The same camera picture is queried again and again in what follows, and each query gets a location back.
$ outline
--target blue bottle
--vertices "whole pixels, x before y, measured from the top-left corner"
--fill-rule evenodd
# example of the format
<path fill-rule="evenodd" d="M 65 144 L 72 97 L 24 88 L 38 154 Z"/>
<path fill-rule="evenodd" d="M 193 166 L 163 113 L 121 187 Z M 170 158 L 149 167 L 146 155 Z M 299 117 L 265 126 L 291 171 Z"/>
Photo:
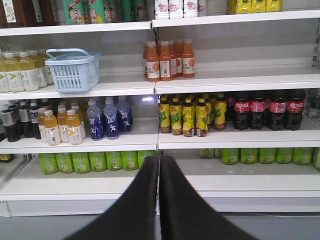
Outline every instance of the blue bottle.
<path fill-rule="evenodd" d="M 117 108 L 112 99 L 105 100 L 105 107 L 103 109 L 106 121 L 106 138 L 113 140 L 119 137 L 119 127 L 117 122 Z"/>

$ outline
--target store shelf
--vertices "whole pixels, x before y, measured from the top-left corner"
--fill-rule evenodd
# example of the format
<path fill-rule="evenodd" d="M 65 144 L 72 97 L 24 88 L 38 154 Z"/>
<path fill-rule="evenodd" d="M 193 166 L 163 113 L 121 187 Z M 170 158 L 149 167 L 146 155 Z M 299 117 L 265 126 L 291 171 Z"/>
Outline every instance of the store shelf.
<path fill-rule="evenodd" d="M 226 129 L 211 129 L 206 137 L 175 136 L 171 133 L 159 133 L 158 149 L 205 149 L 205 148 L 293 148 L 319 147 L 320 125 L 304 116 L 300 129 L 296 131 L 273 131 L 267 127 L 261 130 L 234 129 L 227 123 Z"/>
<path fill-rule="evenodd" d="M 313 19 L 320 18 L 320 10 L 261 12 L 249 14 L 201 16 L 193 18 L 152 20 L 152 27 L 173 27 L 205 24 L 226 24 L 241 22 L 259 22 L 274 20 Z"/>
<path fill-rule="evenodd" d="M 207 93 L 299 88 L 320 88 L 320 70 L 315 67 L 214 71 L 204 71 L 198 68 L 195 77 L 178 77 L 172 81 L 157 82 L 155 93 Z"/>
<path fill-rule="evenodd" d="M 153 95 L 155 83 L 148 82 L 143 72 L 131 75 L 101 76 L 100 83 L 86 93 L 64 94 L 56 91 L 54 85 L 48 85 L 36 91 L 6 92 L 0 94 L 0 100 L 12 99 L 53 99 L 81 98 L 99 96 Z"/>
<path fill-rule="evenodd" d="M 141 22 L 102 23 L 102 24 L 4 28 L 4 29 L 0 29 L 0 36 L 89 33 L 89 32 L 130 31 L 130 30 L 150 30 L 150 29 L 151 29 L 150 21 L 141 21 Z"/>
<path fill-rule="evenodd" d="M 130 133 L 121 134 L 118 139 L 102 139 L 93 141 L 86 137 L 80 145 L 60 143 L 49 146 L 40 139 L 22 138 L 16 142 L 8 142 L 7 139 L 0 143 L 0 152 L 8 154 L 25 153 L 72 153 L 72 152 L 99 152 L 99 151 L 136 151 L 156 150 L 158 140 L 159 119 L 157 117 L 135 118 Z"/>

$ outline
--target plastic bottle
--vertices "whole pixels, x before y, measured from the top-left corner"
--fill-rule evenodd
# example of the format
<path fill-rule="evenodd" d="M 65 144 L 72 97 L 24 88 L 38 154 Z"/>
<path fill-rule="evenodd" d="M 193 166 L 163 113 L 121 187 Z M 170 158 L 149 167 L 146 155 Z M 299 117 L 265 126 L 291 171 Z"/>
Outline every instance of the plastic bottle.
<path fill-rule="evenodd" d="M 44 131 L 45 137 L 50 146 L 58 145 L 61 142 L 59 126 L 52 110 L 44 111 Z"/>
<path fill-rule="evenodd" d="M 45 76 L 45 71 L 46 71 L 45 61 L 41 56 L 39 56 L 37 50 L 31 50 L 29 51 L 29 54 L 30 54 L 30 58 L 34 62 L 34 67 L 36 70 L 36 77 L 39 82 L 39 87 L 44 88 L 48 85 L 48 82 Z"/>
<path fill-rule="evenodd" d="M 114 105 L 112 99 L 105 100 L 105 107 L 103 109 L 106 120 L 106 138 L 110 140 L 117 139 L 119 137 L 119 127 L 117 120 L 117 108 Z"/>
<path fill-rule="evenodd" d="M 96 105 L 96 101 L 94 99 L 90 99 L 88 101 L 88 109 L 87 116 L 90 123 L 90 135 L 91 139 L 94 141 L 98 141 L 104 138 L 104 128 L 103 122 L 101 119 L 101 110 Z"/>
<path fill-rule="evenodd" d="M 148 41 L 147 43 L 147 56 L 146 56 L 146 67 L 147 67 L 147 78 L 151 83 L 160 81 L 160 69 L 159 69 L 159 56 L 156 52 L 156 42 Z"/>
<path fill-rule="evenodd" d="M 192 50 L 191 39 L 183 40 L 182 52 L 182 76 L 184 78 L 193 78 L 195 76 L 195 53 Z"/>
<path fill-rule="evenodd" d="M 127 134 L 131 132 L 131 108 L 126 101 L 126 96 L 118 96 L 119 102 L 116 105 L 116 114 L 118 127 L 121 133 Z"/>
<path fill-rule="evenodd" d="M 15 54 L 8 52 L 4 54 L 4 57 L 6 77 L 9 81 L 10 91 L 13 93 L 24 91 L 25 88 L 20 73 L 21 69 L 18 60 L 15 59 Z"/>
<path fill-rule="evenodd" d="M 169 42 L 161 42 L 161 54 L 159 56 L 160 64 L 160 80 L 171 81 L 172 80 L 172 58 L 169 50 Z"/>

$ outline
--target shopping basket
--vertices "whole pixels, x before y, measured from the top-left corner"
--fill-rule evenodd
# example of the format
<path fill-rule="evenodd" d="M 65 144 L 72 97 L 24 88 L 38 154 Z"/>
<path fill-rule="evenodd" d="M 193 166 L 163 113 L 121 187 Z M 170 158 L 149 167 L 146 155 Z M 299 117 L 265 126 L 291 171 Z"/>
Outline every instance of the shopping basket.
<path fill-rule="evenodd" d="M 53 56 L 53 52 L 70 52 Z M 98 52 L 87 52 L 80 48 L 48 49 L 51 58 L 45 60 L 50 66 L 54 85 L 59 93 L 86 93 L 100 81 Z"/>

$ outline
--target orange drink bottle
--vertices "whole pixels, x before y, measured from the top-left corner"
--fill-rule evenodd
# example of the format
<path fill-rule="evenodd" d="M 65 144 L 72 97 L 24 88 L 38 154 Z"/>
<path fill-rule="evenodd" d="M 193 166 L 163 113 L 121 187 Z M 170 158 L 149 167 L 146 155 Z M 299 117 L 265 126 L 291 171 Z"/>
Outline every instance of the orange drink bottle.
<path fill-rule="evenodd" d="M 159 57 L 156 52 L 156 42 L 148 41 L 148 50 L 146 56 L 146 68 L 148 81 L 151 83 L 160 81 Z"/>
<path fill-rule="evenodd" d="M 191 39 L 185 39 L 183 41 L 183 53 L 182 53 L 182 76 L 184 78 L 193 78 L 195 76 L 195 53 L 192 50 Z"/>
<path fill-rule="evenodd" d="M 172 58 L 169 50 L 169 42 L 161 42 L 161 54 L 159 56 L 160 63 L 160 80 L 171 81 L 172 80 Z"/>

